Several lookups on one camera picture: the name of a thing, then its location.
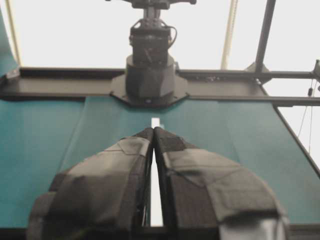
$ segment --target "horizontal beam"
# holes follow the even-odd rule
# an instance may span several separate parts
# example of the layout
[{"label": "horizontal beam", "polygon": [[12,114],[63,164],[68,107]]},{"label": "horizontal beam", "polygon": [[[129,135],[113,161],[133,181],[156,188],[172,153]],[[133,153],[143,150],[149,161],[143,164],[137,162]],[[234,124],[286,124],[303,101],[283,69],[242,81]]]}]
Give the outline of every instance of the horizontal beam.
[{"label": "horizontal beam", "polygon": [[[0,97],[84,98],[112,94],[112,79],[124,69],[21,68],[20,76],[5,79]],[[187,79],[187,94],[194,100],[269,102],[277,107],[320,106],[319,97],[268,96],[256,79],[312,79],[313,72],[239,70],[179,70]]]},{"label": "horizontal beam", "polygon": [[[122,68],[20,68],[22,78],[101,78],[112,79],[125,73]],[[178,70],[177,74],[186,79],[315,79],[312,71],[269,71],[251,72],[245,70]]]},{"label": "horizontal beam", "polygon": [[[295,240],[319,239],[320,225],[319,224],[291,224],[289,226],[289,235]],[[0,238],[2,240],[25,240],[25,228],[0,228]],[[101,233],[92,239],[104,239]],[[133,229],[133,240],[175,240],[177,233],[174,229],[167,227],[140,227]]]},{"label": "horizontal beam", "polygon": [[243,70],[180,70],[178,74],[186,79],[220,78],[225,79],[315,79],[311,71],[269,71],[250,72]]},{"label": "horizontal beam", "polygon": [[265,102],[275,107],[320,106],[320,97],[287,97],[287,96],[201,96],[189,97],[194,100],[212,100],[229,102]]}]

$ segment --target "white strip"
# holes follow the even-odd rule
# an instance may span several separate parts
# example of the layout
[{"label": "white strip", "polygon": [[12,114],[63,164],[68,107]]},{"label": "white strip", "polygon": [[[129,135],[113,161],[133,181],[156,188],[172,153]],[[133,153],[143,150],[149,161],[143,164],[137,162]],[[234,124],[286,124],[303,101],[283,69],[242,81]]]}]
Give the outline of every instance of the white strip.
[{"label": "white strip", "polygon": [[238,0],[231,0],[228,24],[226,27],[223,55],[221,60],[221,69],[228,69],[229,55],[232,46],[232,37],[234,34],[235,20],[237,14]]},{"label": "white strip", "polygon": [[[160,118],[153,117],[151,119],[151,127],[160,127]],[[151,207],[150,207],[150,225],[151,227],[161,227],[164,225],[162,217],[161,199],[158,168],[156,163],[155,151],[153,150],[151,165]]]}]

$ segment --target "metal pole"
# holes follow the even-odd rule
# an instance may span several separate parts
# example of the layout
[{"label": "metal pole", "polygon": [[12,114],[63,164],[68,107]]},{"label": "metal pole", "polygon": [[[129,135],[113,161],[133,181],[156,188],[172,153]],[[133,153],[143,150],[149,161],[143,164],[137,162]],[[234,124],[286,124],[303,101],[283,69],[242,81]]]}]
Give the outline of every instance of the metal pole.
[{"label": "metal pole", "polygon": [[276,0],[267,0],[262,29],[261,29],[261,35],[259,40],[259,46],[258,46],[256,59],[255,59],[255,71],[257,73],[260,73],[263,69],[264,58],[266,54],[266,48],[267,48],[272,18],[274,15],[275,5],[276,5]]},{"label": "metal pole", "polygon": [[20,53],[19,53],[19,48],[18,48],[16,30],[15,30],[15,25],[14,25],[14,19],[12,16],[12,8],[11,8],[10,1],[6,0],[5,5],[6,5],[8,18],[9,18],[9,26],[10,26],[10,31],[11,31],[12,40],[13,40],[13,47],[14,47],[14,51],[15,51],[16,62],[18,63],[19,66],[21,66],[21,58],[20,58]]},{"label": "metal pole", "polygon": [[237,5],[238,5],[238,0],[231,0],[230,12],[229,12],[228,24],[226,27],[224,48],[223,48],[223,54],[222,54],[222,60],[221,60],[222,70],[228,69],[229,55],[230,55],[231,46],[232,46],[232,38],[234,34],[235,20],[236,20],[236,14],[237,14]]}]

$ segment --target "vertical bar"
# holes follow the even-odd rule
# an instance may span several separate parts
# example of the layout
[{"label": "vertical bar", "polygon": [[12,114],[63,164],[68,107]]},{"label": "vertical bar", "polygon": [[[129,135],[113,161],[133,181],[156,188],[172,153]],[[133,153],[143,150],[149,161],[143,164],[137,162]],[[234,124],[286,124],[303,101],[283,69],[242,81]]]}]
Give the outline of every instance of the vertical bar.
[{"label": "vertical bar", "polygon": [[[160,127],[160,118],[153,117],[151,119],[151,127]],[[161,207],[160,187],[158,168],[156,164],[156,155],[153,150],[151,165],[151,211],[150,211],[151,227],[161,227],[164,225]]]},{"label": "vertical bar", "polygon": [[20,53],[19,53],[19,48],[18,48],[16,30],[15,30],[15,25],[14,25],[14,19],[12,16],[12,8],[11,8],[10,1],[6,0],[5,5],[6,5],[8,18],[9,18],[9,26],[10,26],[11,36],[12,36],[12,40],[13,40],[13,47],[14,47],[14,51],[15,51],[16,62],[18,63],[19,66],[21,66],[21,58],[20,58]]},{"label": "vertical bar", "polygon": [[257,73],[260,73],[263,69],[271,23],[275,11],[275,5],[276,0],[267,0],[260,34],[259,46],[255,59],[255,71]]},{"label": "vertical bar", "polygon": [[231,0],[228,23],[226,26],[223,54],[221,60],[221,69],[228,69],[229,55],[232,46],[232,38],[234,34],[235,20],[237,15],[238,0]]}]

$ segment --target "teal surface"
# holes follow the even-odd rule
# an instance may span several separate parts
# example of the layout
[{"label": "teal surface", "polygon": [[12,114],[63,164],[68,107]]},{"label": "teal surface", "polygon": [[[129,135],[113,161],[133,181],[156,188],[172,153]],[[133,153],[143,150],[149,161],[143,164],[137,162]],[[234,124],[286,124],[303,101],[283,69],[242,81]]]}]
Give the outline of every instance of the teal surface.
[{"label": "teal surface", "polygon": [[12,71],[17,66],[10,49],[6,27],[0,9],[0,77]]},{"label": "teal surface", "polygon": [[60,168],[83,103],[0,100],[0,228],[25,227]]},{"label": "teal surface", "polygon": [[[0,117],[6,116],[0,120],[0,126],[8,131],[13,129],[12,133],[1,136],[0,141],[14,146],[1,157],[7,161],[3,172],[8,179],[3,183],[3,176],[0,176],[0,187],[13,201],[10,204],[15,215],[11,220],[16,219],[21,224],[26,222],[34,198],[47,190],[57,170],[69,168],[119,139],[150,127],[153,117],[160,118],[166,130],[237,161],[262,177],[288,210],[291,223],[320,223],[320,180],[271,104],[185,100],[157,110],[130,108],[111,97],[87,97],[84,107],[75,102],[41,101],[5,102],[4,105],[11,114],[22,111],[20,108],[30,114],[29,117],[20,114],[12,122],[0,105]],[[30,105],[32,114],[26,110]],[[43,122],[43,113],[50,116],[47,121],[54,122],[51,130],[38,126]],[[29,124],[34,125],[31,129],[25,127],[30,121]],[[33,147],[26,147],[33,141],[36,141]],[[33,162],[30,156],[37,156],[38,160]],[[54,165],[50,167],[54,171],[48,173],[47,164]],[[34,177],[43,170],[41,176]],[[13,185],[9,180],[14,182],[14,188],[8,187]],[[27,188],[35,190],[29,193]],[[28,194],[15,193],[18,189]],[[13,224],[3,218],[0,216],[0,227],[3,223]]]}]

